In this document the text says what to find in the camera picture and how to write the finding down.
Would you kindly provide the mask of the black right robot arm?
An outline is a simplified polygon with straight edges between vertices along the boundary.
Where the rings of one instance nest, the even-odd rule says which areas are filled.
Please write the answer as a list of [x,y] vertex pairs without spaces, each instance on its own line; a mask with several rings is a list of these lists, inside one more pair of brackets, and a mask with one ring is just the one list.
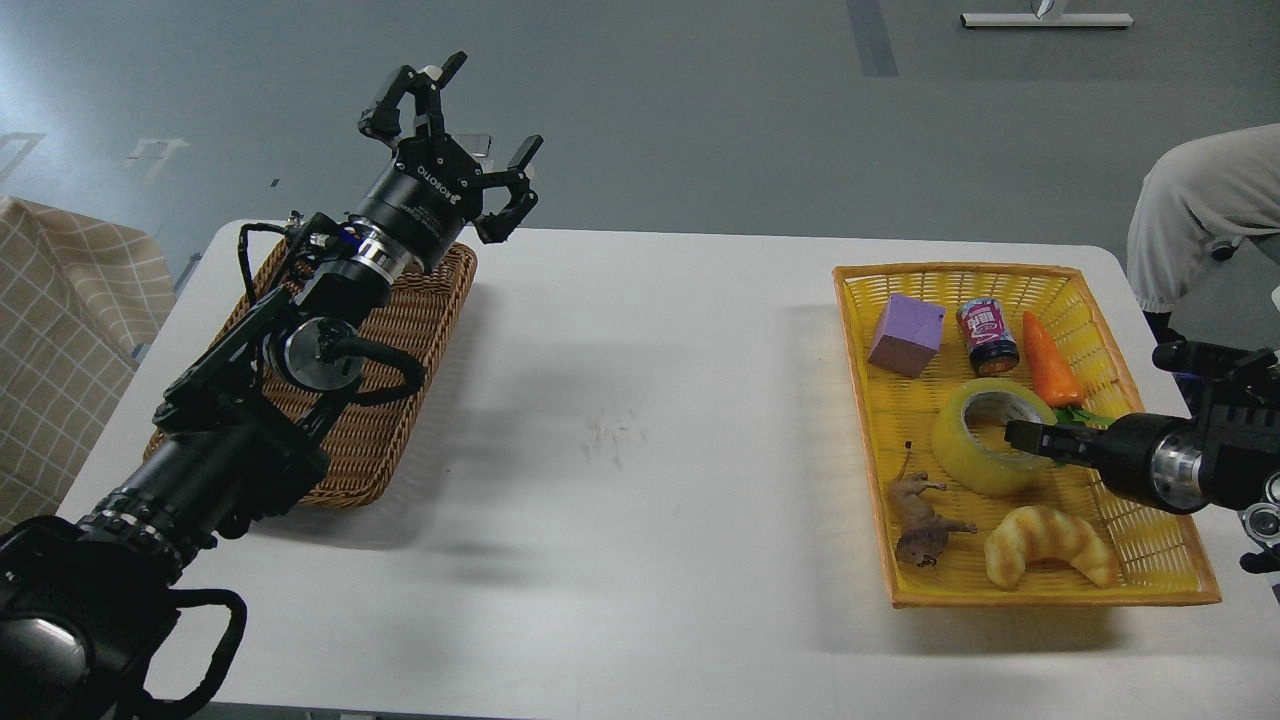
[[1018,451],[1094,470],[1120,498],[1175,515],[1234,511],[1256,544],[1251,574],[1277,571],[1277,351],[1194,341],[1158,345],[1152,363],[1184,382],[1190,415],[1130,413],[1103,429],[1010,420]]

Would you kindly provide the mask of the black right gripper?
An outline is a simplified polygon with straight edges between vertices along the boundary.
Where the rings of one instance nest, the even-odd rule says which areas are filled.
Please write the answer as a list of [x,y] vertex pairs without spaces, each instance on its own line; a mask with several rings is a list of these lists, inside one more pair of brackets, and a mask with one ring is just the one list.
[[1180,477],[1184,418],[1132,413],[1101,430],[1071,423],[1011,419],[1004,438],[1015,450],[1059,465],[1096,469],[1117,497],[1175,515],[1196,511],[1196,483]]

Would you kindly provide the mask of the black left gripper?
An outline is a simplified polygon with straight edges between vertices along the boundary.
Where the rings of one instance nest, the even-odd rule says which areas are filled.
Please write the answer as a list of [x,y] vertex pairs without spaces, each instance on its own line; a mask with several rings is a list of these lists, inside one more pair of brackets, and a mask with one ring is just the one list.
[[[474,220],[483,243],[504,243],[539,202],[529,165],[544,145],[541,135],[526,137],[506,169],[488,172],[447,135],[442,91],[467,60],[467,53],[454,53],[439,67],[402,65],[358,118],[364,137],[397,150],[349,219],[378,228],[428,272],[440,264],[465,224]],[[406,97],[413,99],[411,135],[401,127]],[[479,215],[483,190],[495,188],[506,190],[508,201]]]

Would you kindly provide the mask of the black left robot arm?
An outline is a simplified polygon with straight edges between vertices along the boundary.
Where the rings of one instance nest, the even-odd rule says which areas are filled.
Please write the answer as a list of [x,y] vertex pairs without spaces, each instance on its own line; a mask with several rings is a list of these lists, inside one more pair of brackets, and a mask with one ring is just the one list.
[[407,265],[435,270],[466,225],[502,243],[538,205],[541,136],[485,170],[447,131],[442,91],[466,61],[390,74],[358,119],[390,164],[343,222],[239,228],[247,311],[166,388],[160,447],[78,521],[36,516],[3,537],[5,719],[187,719],[221,688],[246,602],[182,589],[182,573],[319,484],[346,409],[425,387],[420,360],[362,331]]

